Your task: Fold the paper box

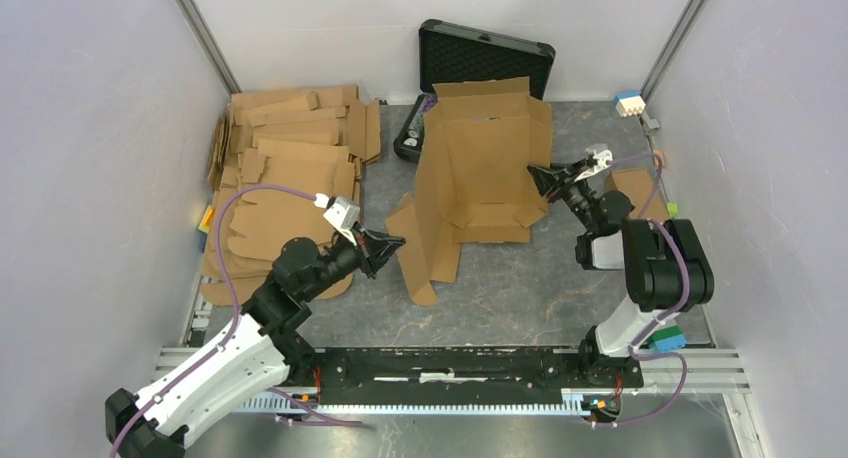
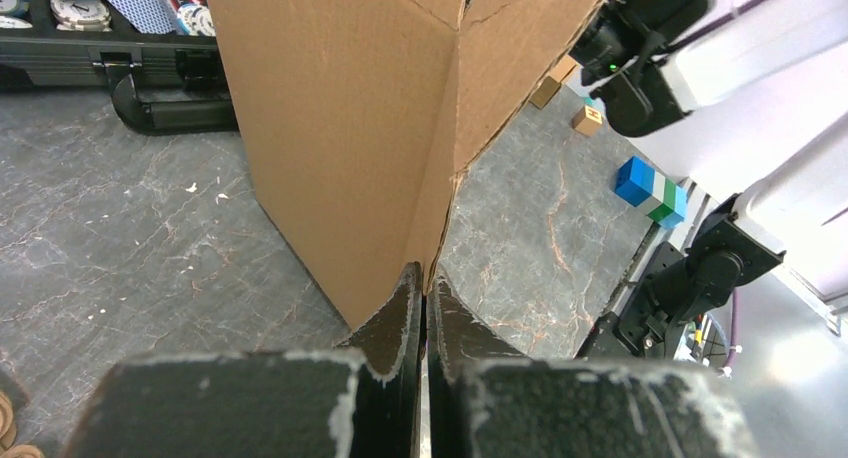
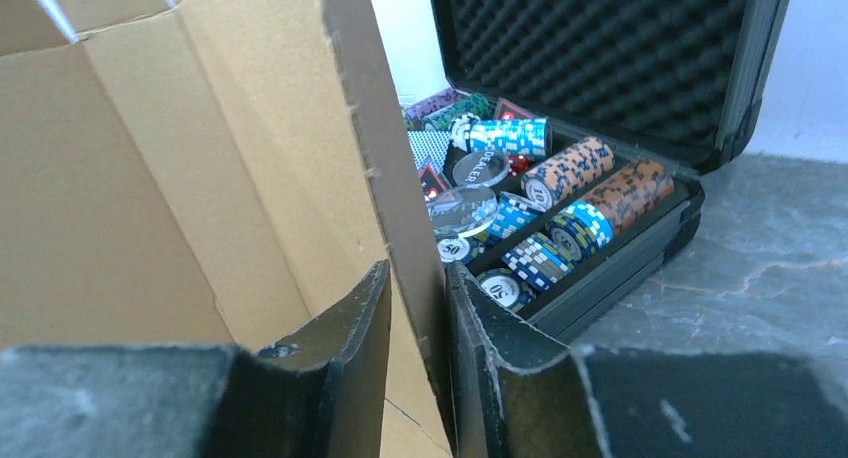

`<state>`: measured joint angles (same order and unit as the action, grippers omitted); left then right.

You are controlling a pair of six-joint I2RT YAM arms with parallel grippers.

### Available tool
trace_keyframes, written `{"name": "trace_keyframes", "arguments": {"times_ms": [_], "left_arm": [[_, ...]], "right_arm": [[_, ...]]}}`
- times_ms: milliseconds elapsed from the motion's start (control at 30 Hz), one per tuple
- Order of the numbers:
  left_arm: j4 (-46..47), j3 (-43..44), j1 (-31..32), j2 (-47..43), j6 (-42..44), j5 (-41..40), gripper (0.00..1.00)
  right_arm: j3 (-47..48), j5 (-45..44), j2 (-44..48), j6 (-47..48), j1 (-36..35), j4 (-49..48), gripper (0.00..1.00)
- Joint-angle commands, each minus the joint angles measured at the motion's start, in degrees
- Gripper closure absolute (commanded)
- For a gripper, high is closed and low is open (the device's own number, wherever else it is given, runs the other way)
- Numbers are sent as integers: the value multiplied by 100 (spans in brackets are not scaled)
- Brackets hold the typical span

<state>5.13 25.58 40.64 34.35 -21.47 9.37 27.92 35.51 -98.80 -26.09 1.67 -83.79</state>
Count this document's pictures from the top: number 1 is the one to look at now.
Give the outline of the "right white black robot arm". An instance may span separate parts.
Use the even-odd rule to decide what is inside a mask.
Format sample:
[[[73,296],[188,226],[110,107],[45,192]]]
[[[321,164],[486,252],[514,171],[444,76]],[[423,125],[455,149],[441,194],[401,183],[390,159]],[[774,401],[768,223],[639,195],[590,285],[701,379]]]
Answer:
[[[634,206],[619,190],[597,194],[587,182],[595,158],[572,164],[530,165],[543,199],[564,202],[585,231],[575,243],[585,270],[625,276],[626,295],[581,341],[570,373],[591,386],[638,369],[638,350],[663,322],[708,302],[715,280],[691,221],[634,218]]]

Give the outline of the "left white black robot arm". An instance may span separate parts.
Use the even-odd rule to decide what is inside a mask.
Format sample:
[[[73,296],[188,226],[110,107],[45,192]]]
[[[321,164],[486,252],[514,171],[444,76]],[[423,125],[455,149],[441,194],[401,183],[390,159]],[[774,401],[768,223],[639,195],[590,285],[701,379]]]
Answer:
[[[315,350],[298,333],[309,303],[361,271],[372,278],[405,239],[355,226],[321,249],[288,241],[271,271],[216,341],[137,392],[120,388],[105,402],[112,457],[182,457],[206,430],[257,394],[313,375]]]

